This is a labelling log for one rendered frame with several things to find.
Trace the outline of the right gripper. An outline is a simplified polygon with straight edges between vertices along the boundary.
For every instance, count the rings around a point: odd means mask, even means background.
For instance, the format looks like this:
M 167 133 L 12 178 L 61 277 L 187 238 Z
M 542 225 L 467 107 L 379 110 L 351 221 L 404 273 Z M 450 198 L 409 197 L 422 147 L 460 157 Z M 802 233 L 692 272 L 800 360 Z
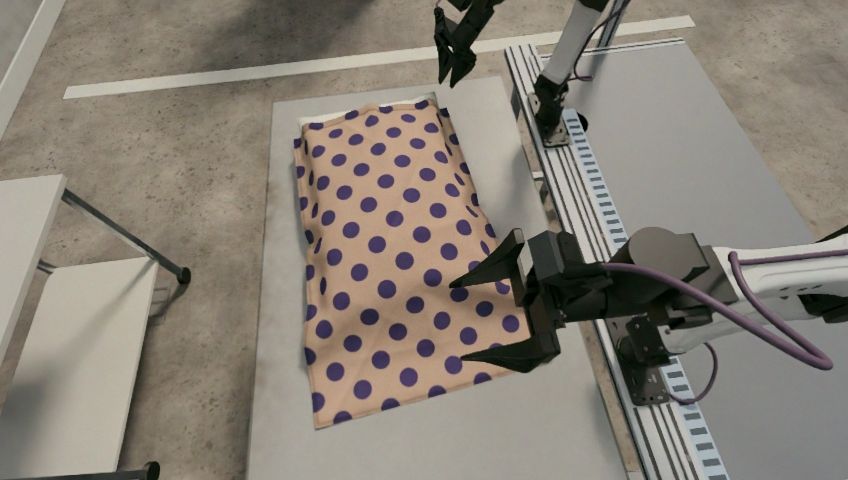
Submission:
M 438 52 L 439 84 L 443 83 L 452 68 L 449 87 L 453 88 L 476 65 L 477 55 L 472 51 L 471 46 L 482 29 L 476 29 L 472 23 L 469 24 L 468 22 L 469 20 L 464 15 L 453 34 L 444 28 L 440 29 L 439 32 L 436 31 L 433 36 Z M 448 46 L 452 48 L 453 52 Z M 449 57 L 450 61 L 448 62 Z

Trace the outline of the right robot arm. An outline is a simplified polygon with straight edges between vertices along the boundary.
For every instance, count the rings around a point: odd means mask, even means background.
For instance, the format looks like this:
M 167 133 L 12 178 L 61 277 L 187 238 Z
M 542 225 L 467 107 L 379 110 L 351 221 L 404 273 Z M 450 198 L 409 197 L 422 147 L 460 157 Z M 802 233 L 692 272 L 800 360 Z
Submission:
M 501 4 L 505 0 L 447 1 L 459 12 L 463 12 L 469 8 L 465 14 L 469 19 L 468 23 L 472 23 L 476 29 L 480 28 L 483 30 L 495 13 L 494 6 Z M 528 93 L 527 98 L 544 148 L 568 146 L 570 143 L 562 120 L 562 112 L 566 104 L 565 96 L 569 92 L 568 81 L 574 72 L 572 70 L 574 64 L 597 21 L 607 7 L 608 1 L 575 1 L 572 13 L 557 45 L 544 70 L 537 77 L 534 84 L 534 92 Z M 445 28 L 447 31 L 453 33 L 458 26 L 457 23 L 444 15 L 444 9 L 440 7 L 434 9 L 434 15 L 437 22 L 434 33 L 439 31 L 440 28 Z M 539 105 L 542 106 L 538 110 Z

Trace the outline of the beige polka-dot pillowcase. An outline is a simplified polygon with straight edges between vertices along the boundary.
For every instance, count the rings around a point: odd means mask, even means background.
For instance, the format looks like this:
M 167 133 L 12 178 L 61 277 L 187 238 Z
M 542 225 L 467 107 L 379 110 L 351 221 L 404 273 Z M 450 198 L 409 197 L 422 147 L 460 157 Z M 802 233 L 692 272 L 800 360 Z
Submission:
M 517 373 L 460 360 L 530 335 L 510 279 L 449 288 L 500 244 L 447 107 L 368 103 L 293 142 L 315 429 Z

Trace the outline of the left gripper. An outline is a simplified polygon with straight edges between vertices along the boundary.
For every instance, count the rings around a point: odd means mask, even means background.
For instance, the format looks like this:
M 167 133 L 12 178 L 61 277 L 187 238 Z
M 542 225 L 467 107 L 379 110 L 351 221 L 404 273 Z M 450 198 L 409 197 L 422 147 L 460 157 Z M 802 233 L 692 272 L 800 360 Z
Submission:
M 520 258 L 524 244 L 522 229 L 512 229 L 487 258 L 468 273 L 452 281 L 449 288 L 510 279 L 515 305 L 524 309 L 530 338 L 469 353 L 461 356 L 461 361 L 485 362 L 522 374 L 530 373 L 540 364 L 549 363 L 561 354 L 557 329 L 566 328 L 566 323 L 597 320 L 602 317 L 600 309 L 605 309 L 605 294 L 593 288 L 572 305 L 559 310 L 560 301 L 555 285 L 543 282 L 539 285 L 534 265 L 525 276 Z M 538 332 L 540 333 L 537 334 Z

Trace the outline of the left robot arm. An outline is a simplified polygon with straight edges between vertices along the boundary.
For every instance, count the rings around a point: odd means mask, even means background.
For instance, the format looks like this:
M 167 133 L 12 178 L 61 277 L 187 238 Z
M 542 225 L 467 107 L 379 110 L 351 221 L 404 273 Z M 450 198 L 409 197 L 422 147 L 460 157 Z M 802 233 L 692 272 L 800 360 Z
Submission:
M 604 292 L 605 309 L 601 309 L 600 319 L 605 321 L 635 406 L 669 402 L 658 369 L 671 365 L 669 357 L 745 331 L 663 282 L 628 272 L 602 274 L 599 262 L 583 262 L 575 235 L 567 231 L 546 230 L 527 242 L 537 280 L 555 285 L 559 310 L 592 288 Z M 752 322 L 760 326 L 771 324 L 752 307 L 737 285 L 728 260 L 730 251 L 736 251 L 739 258 L 754 260 L 740 264 L 745 280 L 762 304 L 783 322 L 819 317 L 826 324 L 848 322 L 848 225 L 815 244 L 758 250 L 700 246 L 694 233 L 675 234 L 660 227 L 645 227 L 636 231 L 607 263 L 635 264 L 682 279 Z M 566 275 L 568 280 L 563 279 Z

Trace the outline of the white pillow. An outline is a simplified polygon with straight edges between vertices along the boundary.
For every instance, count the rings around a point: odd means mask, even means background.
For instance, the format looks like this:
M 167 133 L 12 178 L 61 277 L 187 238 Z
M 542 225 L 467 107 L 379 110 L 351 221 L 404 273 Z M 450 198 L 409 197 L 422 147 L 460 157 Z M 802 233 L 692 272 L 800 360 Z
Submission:
M 385 107 L 385 106 L 393 105 L 393 104 L 414 104 L 414 103 L 418 103 L 418 102 L 420 102 L 420 101 L 422 101 L 422 100 L 425 100 L 425 99 L 428 99 L 428 98 L 430 98 L 430 99 L 434 99 L 434 101 L 435 101 L 435 103 L 436 103 L 437 107 L 439 108 L 439 106 L 438 106 L 438 100 L 437 100 L 437 95 L 436 95 L 436 92 L 435 92 L 435 91 L 434 91 L 434 92 L 431 92 L 431 93 L 427 93 L 427 94 L 422 95 L 422 96 L 419 96 L 419 97 L 414 98 L 414 99 L 412 99 L 412 100 L 406 100 L 406 101 L 395 102 L 395 103 L 388 103 L 388 104 L 383 104 L 383 105 L 378 105 L 378 106 Z M 303 126 L 305 123 L 309 123 L 309 122 L 325 122 L 325 121 L 327 121 L 327 120 L 335 119 L 335 118 L 337 118 L 337 117 L 340 117 L 340 116 L 342 116 L 342 115 L 344 115 L 344 114 L 346 114 L 346 113 L 348 113 L 348 112 L 350 112 L 350 111 L 338 112 L 338 113 L 327 114 L 327 115 L 321 115 L 321 116 L 314 116 L 314 117 L 298 117 L 298 118 L 296 118 L 296 120 L 297 120 L 297 125 L 298 125 L 298 128 L 299 128 L 300 135 L 301 135 L 302 126 Z

